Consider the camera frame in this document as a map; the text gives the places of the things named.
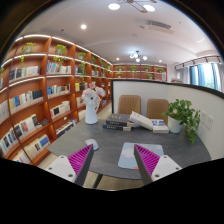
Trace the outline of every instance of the book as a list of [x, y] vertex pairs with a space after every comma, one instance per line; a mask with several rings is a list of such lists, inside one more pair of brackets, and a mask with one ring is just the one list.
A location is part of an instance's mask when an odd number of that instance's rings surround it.
[[134, 127], [135, 123], [130, 121], [129, 114], [111, 114], [106, 119], [106, 124], [117, 125], [117, 126], [126, 126], [126, 127]]
[[131, 131], [131, 127], [125, 127], [125, 126], [118, 126], [118, 125], [112, 125], [112, 124], [103, 124], [103, 128], [105, 129], [112, 129], [112, 130], [121, 130], [121, 131]]
[[169, 128], [164, 120], [151, 119], [153, 124], [153, 133], [169, 133]]
[[134, 111], [132, 111], [132, 114], [130, 115], [130, 121], [139, 124], [142, 127], [147, 128], [149, 130], [153, 130], [152, 121], [149, 118], [144, 117], [141, 114], [138, 114]]

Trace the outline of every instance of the white pot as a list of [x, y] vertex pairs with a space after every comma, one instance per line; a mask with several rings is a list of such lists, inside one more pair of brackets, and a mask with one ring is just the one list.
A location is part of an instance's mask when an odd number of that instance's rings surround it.
[[181, 121], [177, 121], [172, 117], [168, 116], [168, 128], [170, 132], [179, 133], [183, 125], [180, 125]]
[[88, 105], [86, 104], [86, 118], [85, 121], [87, 124], [95, 124], [98, 122], [98, 118], [97, 118], [97, 109], [95, 109], [94, 105]]

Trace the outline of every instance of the pink object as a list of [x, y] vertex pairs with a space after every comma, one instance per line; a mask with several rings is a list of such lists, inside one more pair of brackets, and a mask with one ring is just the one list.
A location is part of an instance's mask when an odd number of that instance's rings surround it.
[[91, 149], [92, 145], [88, 145], [83, 149], [79, 149], [78, 151], [74, 152], [70, 156], [68, 156], [68, 160], [76, 173], [76, 176], [79, 175], [80, 170], [82, 169], [86, 157]]
[[150, 176], [152, 176], [152, 172], [153, 170], [155, 169], [158, 161], [159, 161], [159, 158], [160, 156], [156, 155], [155, 153], [149, 151], [148, 149], [146, 148], [143, 148], [142, 146], [140, 145], [136, 145], [136, 148], [138, 150], [138, 153], [145, 165], [145, 168], [148, 172], [148, 174]]

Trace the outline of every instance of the potted plant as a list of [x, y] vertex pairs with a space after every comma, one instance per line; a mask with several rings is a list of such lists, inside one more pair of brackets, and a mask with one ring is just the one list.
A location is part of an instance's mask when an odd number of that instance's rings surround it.
[[120, 66], [120, 65], [117, 66], [116, 68], [117, 68], [117, 71], [122, 71], [123, 70], [123, 66]]
[[148, 79], [154, 79], [154, 75], [153, 74], [147, 74]]
[[106, 68], [103, 68], [103, 75], [102, 75], [102, 77], [105, 77], [105, 75], [106, 75]]
[[102, 64], [102, 67], [103, 67], [103, 68], [106, 68], [106, 67], [107, 67], [107, 65], [106, 65], [106, 63], [105, 63], [104, 61], [102, 61], [101, 64]]
[[168, 128], [173, 133], [179, 133], [182, 125], [185, 124], [185, 131], [193, 144], [200, 123], [200, 111], [190, 109], [191, 105], [192, 103], [188, 100], [176, 99], [176, 102], [169, 103], [168, 111], [164, 111], [161, 115], [168, 116]]
[[97, 71], [98, 67], [96, 65], [94, 65], [94, 69], [95, 69], [95, 75], [98, 76], [98, 74], [97, 74], [98, 73], [98, 71]]
[[162, 72], [163, 72], [163, 68], [158, 68], [157, 71], [158, 71], [159, 73], [162, 73]]
[[94, 56], [92, 56], [91, 59], [92, 59], [92, 63], [96, 64], [96, 58]]
[[79, 52], [79, 53], [78, 53], [78, 58], [79, 58], [80, 60], [83, 60], [85, 56], [86, 56], [86, 53], [84, 53], [84, 52]]
[[149, 67], [145, 66], [145, 72], [148, 72], [148, 71], [149, 71]]
[[130, 71], [131, 71], [131, 73], [132, 73], [132, 76], [133, 76], [133, 78], [134, 78], [134, 75], [135, 75], [135, 73], [136, 73], [136, 66], [131, 66], [130, 67]]
[[68, 53], [68, 50], [67, 50], [67, 47], [62, 45], [62, 44], [57, 44], [55, 46], [55, 53], [58, 55], [58, 56], [54, 56], [53, 57], [53, 60], [57, 63], [59, 62], [59, 67], [61, 67], [61, 65], [64, 63], [64, 60], [66, 60], [66, 57], [65, 55], [67, 55]]
[[120, 79], [121, 78], [120, 75], [122, 74], [122, 72], [117, 72], [116, 74], [117, 74], [118, 78]]
[[[24, 54], [34, 53], [34, 46], [36, 46], [36, 43], [33, 43], [33, 42], [26, 43], [26, 45], [23, 46], [21, 49], [21, 54], [24, 55]], [[24, 68], [24, 56], [21, 56], [20, 59], [21, 59], [20, 64], [22, 68]]]
[[85, 61], [82, 61], [80, 63], [80, 68], [81, 68], [81, 71], [82, 71], [82, 73], [81, 73], [81, 79], [84, 82], [84, 75], [86, 75], [86, 62]]

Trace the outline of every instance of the window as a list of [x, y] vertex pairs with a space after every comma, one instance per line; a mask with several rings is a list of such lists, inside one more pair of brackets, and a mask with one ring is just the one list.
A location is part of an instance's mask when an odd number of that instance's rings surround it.
[[219, 69], [215, 63], [205, 63], [190, 67], [191, 84], [221, 91]]

